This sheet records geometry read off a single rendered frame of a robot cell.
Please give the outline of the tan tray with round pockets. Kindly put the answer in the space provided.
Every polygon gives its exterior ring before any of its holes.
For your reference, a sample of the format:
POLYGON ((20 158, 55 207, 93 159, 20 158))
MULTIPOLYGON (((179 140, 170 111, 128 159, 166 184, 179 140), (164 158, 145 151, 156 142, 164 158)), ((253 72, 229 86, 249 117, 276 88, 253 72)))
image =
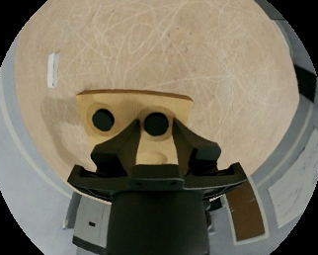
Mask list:
POLYGON ((173 164, 177 154, 172 136, 173 119, 178 119, 187 126, 194 102, 186 95, 129 89, 83 91, 77 94, 76 98, 92 149, 96 144, 119 134, 134 120, 140 120, 141 140, 136 165, 173 164), (115 118, 112 128, 108 131, 100 131, 93 124, 92 117, 100 109, 109 110, 115 118), (162 113, 168 119, 169 128, 160 136, 149 135, 143 127, 147 115, 154 112, 162 113))

